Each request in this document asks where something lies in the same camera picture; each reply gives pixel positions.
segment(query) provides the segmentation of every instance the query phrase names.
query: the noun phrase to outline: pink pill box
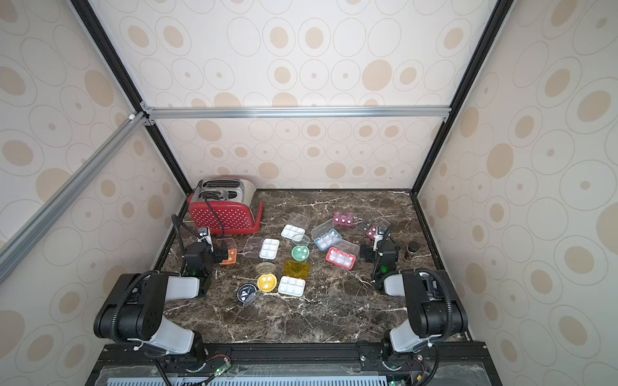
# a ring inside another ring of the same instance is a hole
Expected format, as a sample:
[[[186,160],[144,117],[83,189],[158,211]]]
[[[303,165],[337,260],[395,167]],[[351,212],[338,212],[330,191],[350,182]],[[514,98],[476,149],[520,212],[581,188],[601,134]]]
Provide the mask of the pink pill box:
[[[326,254],[326,261],[349,271],[356,262],[356,256],[351,253],[340,251],[337,248],[331,248]]]
[[[367,232],[365,232],[365,237],[367,237],[371,242],[376,241],[376,235],[378,234],[378,226],[372,225],[371,228]]]
[[[335,225],[340,225],[342,227],[353,227],[354,226],[354,213],[348,212],[346,215],[341,214],[341,212],[335,212],[332,216],[332,221]]]

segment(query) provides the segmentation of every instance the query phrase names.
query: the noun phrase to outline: white polka dot pattern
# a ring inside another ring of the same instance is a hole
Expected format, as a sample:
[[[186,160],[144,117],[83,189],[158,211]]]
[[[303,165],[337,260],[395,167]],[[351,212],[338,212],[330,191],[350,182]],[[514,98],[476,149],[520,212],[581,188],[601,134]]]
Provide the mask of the white polka dot pattern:
[[[28,385],[85,383],[105,344],[92,327],[103,301],[118,276],[152,268],[185,198],[151,161],[158,153],[147,136],[140,129],[129,138],[3,283],[0,324],[13,336],[0,342],[3,373]],[[22,201],[2,218],[30,212]]]
[[[214,101],[218,90],[243,106],[264,106],[256,93],[273,105],[370,106],[423,104],[421,97],[435,92],[431,103],[442,104],[453,97],[455,69],[468,64],[493,7],[484,0],[142,3],[110,0],[98,11],[137,69],[135,81],[144,80],[145,101],[158,107],[167,107],[156,98],[160,90],[187,107],[188,91]],[[273,67],[273,59],[285,65]],[[207,82],[189,68],[203,70]],[[288,94],[277,97],[280,90]],[[371,92],[378,95],[363,99]]]
[[[419,194],[503,384],[618,375],[618,314],[586,295],[618,291],[616,10],[519,1]]]
[[[429,130],[441,121],[440,117],[160,119],[159,126],[171,131],[169,145],[190,171],[191,184],[235,174],[265,188],[329,188],[333,185],[325,183],[329,180],[346,188],[366,188],[368,183],[376,188],[408,188],[431,146]],[[135,197],[142,200],[139,192]]]

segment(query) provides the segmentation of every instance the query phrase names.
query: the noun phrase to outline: brown marble surface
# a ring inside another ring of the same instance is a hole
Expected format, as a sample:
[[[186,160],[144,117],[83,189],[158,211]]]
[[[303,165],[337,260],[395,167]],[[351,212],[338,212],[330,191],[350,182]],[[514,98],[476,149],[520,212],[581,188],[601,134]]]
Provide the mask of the brown marble surface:
[[[435,269],[421,231],[417,215],[407,191],[258,191],[252,208],[264,202],[261,229],[254,236],[277,238],[281,241],[277,258],[279,279],[285,262],[291,259],[294,244],[281,237],[281,230],[293,213],[311,217],[307,233],[332,217],[334,211],[354,212],[352,229],[338,227],[348,241],[366,243],[360,227],[365,216],[380,216],[395,224],[392,236],[405,245],[410,240],[421,244],[411,261],[399,255],[398,268],[426,267]],[[195,227],[189,214],[185,223]],[[245,283],[256,284],[259,274],[255,265],[259,258],[245,258],[242,249],[251,235],[234,236],[239,257],[232,266],[216,267],[215,280],[204,298],[169,301],[166,317],[182,327],[199,331],[209,343],[323,343],[378,342],[385,331],[397,327],[407,318],[404,298],[380,295],[369,284],[372,263],[358,259],[351,271],[327,262],[326,253],[310,245],[310,276],[302,297],[280,295],[274,290],[261,294],[243,307],[237,300],[238,288]],[[183,232],[185,244],[194,240]],[[177,242],[170,251],[164,270],[180,268]]]

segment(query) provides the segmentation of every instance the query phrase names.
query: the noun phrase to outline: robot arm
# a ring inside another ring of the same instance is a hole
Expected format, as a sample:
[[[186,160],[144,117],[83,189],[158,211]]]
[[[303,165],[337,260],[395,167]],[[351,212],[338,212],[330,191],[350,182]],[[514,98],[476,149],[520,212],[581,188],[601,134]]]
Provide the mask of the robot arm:
[[[135,344],[134,350],[144,346],[200,364],[206,361],[201,335],[165,318],[164,304],[167,300],[205,296],[212,284],[214,264],[227,259],[227,247],[223,244],[222,248],[214,248],[208,228],[195,232],[176,216],[172,215],[172,220],[183,257],[181,276],[158,271],[121,275],[95,318],[94,331],[99,338]],[[186,249],[180,227],[189,229],[197,238]]]
[[[111,322],[122,295],[138,274],[118,278],[105,304],[95,318],[94,331],[99,338],[111,338]],[[191,351],[195,332],[176,325],[163,316],[166,300],[191,299],[200,293],[200,279],[152,273],[138,284],[122,306],[118,318],[118,335],[126,340],[143,342],[169,354]]]
[[[405,296],[408,311],[408,320],[388,334],[389,346],[396,352],[416,352],[468,326],[464,306],[446,271],[401,271],[384,279],[384,291]]]

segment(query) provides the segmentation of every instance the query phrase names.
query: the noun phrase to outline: clear plastic lid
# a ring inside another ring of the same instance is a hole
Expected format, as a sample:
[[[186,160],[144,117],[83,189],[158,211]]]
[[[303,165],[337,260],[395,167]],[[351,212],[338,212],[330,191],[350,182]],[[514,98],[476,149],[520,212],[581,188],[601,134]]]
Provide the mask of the clear plastic lid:
[[[290,215],[290,219],[287,221],[293,227],[298,227],[302,229],[307,229],[309,223],[311,222],[311,218],[307,216],[303,216],[302,214],[292,213]]]
[[[358,245],[343,239],[335,240],[332,247],[337,248],[342,252],[353,254],[356,257],[358,257],[358,251],[360,250],[360,247]]]
[[[259,258],[264,239],[261,237],[250,237],[242,250],[242,256],[246,258]]]
[[[376,217],[373,219],[373,223],[375,225],[377,225],[378,227],[387,227],[389,226],[391,223],[388,222],[387,220],[384,220],[382,217]]]
[[[272,274],[276,270],[276,267],[273,263],[265,261],[256,265],[255,270],[258,271],[260,275],[266,275]]]
[[[296,235],[292,237],[292,242],[294,243],[294,245],[307,246],[311,243],[311,239],[307,235]]]
[[[332,219],[330,219],[326,221],[325,223],[322,223],[318,225],[317,227],[311,229],[311,238],[315,240],[318,237],[324,235],[329,230],[334,229],[334,228],[335,228],[335,223]]]

